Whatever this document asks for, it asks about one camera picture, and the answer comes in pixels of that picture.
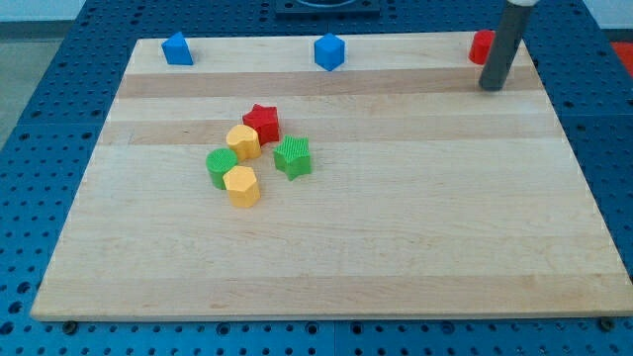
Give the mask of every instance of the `blue pegboard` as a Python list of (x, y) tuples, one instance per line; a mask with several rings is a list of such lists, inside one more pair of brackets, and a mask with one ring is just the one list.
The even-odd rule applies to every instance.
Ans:
[[(474, 31), (494, 28), (502, 3), (276, 19), (266, 0), (88, 0), (0, 154), (0, 355), (633, 354), (633, 318), (80, 323), (66, 335), (28, 317), (138, 38)], [(632, 273), (632, 81), (581, 0), (542, 0), (525, 40)]]

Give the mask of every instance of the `blue cube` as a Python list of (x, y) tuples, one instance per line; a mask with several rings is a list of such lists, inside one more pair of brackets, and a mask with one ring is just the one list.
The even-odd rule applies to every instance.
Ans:
[(315, 63), (325, 70), (334, 70), (345, 61), (345, 41), (327, 34), (315, 41)]
[(194, 60), (182, 33), (177, 33), (162, 43), (162, 51), (169, 64), (193, 65)]

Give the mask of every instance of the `wood grain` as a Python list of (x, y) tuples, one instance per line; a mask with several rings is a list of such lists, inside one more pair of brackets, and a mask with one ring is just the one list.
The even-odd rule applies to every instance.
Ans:
[[(136, 44), (32, 315), (41, 320), (497, 318), (633, 313), (633, 286), (524, 46), (484, 93), (471, 33)], [(205, 170), (253, 103), (310, 138), (232, 207)]]

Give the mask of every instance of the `green block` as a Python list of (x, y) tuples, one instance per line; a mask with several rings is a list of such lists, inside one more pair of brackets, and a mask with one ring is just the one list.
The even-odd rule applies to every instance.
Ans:
[(223, 177), (237, 164), (237, 155), (232, 149), (218, 148), (207, 156), (207, 170), (211, 176), (211, 182), (218, 189), (225, 190)]
[(285, 135), (281, 144), (273, 151), (275, 168), (285, 172), (289, 180), (312, 173), (308, 139)]

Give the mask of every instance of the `yellow block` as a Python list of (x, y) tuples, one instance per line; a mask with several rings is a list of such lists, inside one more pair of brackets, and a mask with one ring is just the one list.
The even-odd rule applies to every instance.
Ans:
[(257, 131), (246, 125), (236, 125), (226, 134), (226, 144), (235, 151), (237, 160), (257, 158), (261, 155)]
[(234, 166), (223, 179), (230, 203), (234, 206), (250, 208), (259, 200), (259, 184), (252, 168)]

